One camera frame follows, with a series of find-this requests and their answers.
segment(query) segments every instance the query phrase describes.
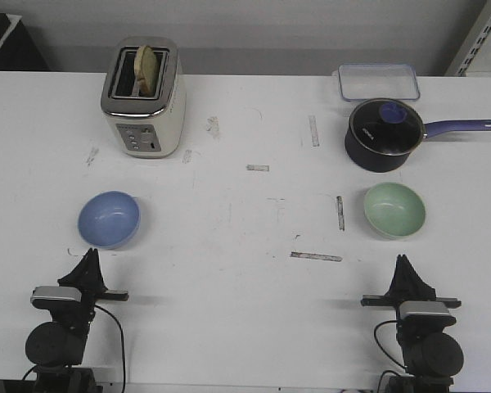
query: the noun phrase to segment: toaster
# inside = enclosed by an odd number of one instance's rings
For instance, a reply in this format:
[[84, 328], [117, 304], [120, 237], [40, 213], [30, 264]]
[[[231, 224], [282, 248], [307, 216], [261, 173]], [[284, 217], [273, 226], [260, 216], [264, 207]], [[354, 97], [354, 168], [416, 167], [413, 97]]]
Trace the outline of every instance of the toaster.
[[[142, 46], [156, 57], [153, 94], [142, 94], [135, 59]], [[121, 41], [101, 93], [104, 112], [122, 150], [131, 156], [160, 158], [180, 142], [186, 110], [186, 88], [176, 45], [167, 38], [129, 37]]]

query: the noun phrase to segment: table surface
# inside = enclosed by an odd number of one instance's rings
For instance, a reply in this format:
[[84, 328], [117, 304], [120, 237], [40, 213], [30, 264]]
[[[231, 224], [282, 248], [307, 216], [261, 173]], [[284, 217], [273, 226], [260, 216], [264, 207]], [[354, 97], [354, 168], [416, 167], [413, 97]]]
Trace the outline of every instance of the table surface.
[[[333, 78], [185, 75], [178, 149], [136, 159], [101, 113], [104, 77], [0, 73], [0, 378], [30, 367], [25, 339], [50, 320], [31, 291], [56, 285], [88, 249], [81, 207], [120, 190], [140, 205], [141, 227], [100, 257], [106, 285], [130, 295], [103, 303], [124, 326], [130, 382], [374, 388], [392, 364], [372, 329], [394, 313], [359, 300], [387, 291], [405, 253], [438, 296], [462, 301], [445, 330], [466, 358], [452, 389], [491, 391], [491, 132], [425, 140], [401, 168], [375, 174], [345, 153], [350, 108]], [[491, 79], [419, 85], [425, 122], [491, 119]], [[388, 181], [426, 203], [407, 239], [380, 237], [363, 215], [365, 191]], [[100, 381], [121, 380], [118, 334], [96, 316], [84, 364]], [[394, 327], [381, 335], [400, 357]]]

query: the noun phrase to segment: blue bowl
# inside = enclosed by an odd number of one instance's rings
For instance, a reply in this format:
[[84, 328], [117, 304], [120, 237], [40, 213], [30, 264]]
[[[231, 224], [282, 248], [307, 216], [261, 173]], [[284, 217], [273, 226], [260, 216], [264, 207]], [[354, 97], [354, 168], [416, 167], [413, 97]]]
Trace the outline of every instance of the blue bowl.
[[98, 248], [116, 248], [127, 242], [138, 229], [140, 210], [137, 202], [125, 192], [103, 192], [80, 211], [79, 232], [89, 244]]

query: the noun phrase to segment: pan handle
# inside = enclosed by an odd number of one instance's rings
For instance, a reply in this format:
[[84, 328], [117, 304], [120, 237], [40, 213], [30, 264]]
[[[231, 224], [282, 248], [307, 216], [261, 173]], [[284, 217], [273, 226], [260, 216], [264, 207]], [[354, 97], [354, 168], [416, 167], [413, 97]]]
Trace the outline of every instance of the pan handle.
[[450, 131], [491, 131], [491, 120], [443, 120], [426, 124], [426, 138]]

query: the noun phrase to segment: gray wall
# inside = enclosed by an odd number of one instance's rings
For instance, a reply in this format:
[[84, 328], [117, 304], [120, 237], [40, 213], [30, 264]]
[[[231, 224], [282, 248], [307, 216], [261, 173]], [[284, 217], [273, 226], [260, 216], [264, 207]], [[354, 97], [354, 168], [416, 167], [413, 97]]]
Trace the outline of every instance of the gray wall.
[[103, 72], [131, 35], [171, 38], [189, 74], [329, 75], [407, 62], [443, 75], [479, 0], [0, 0], [54, 70]]

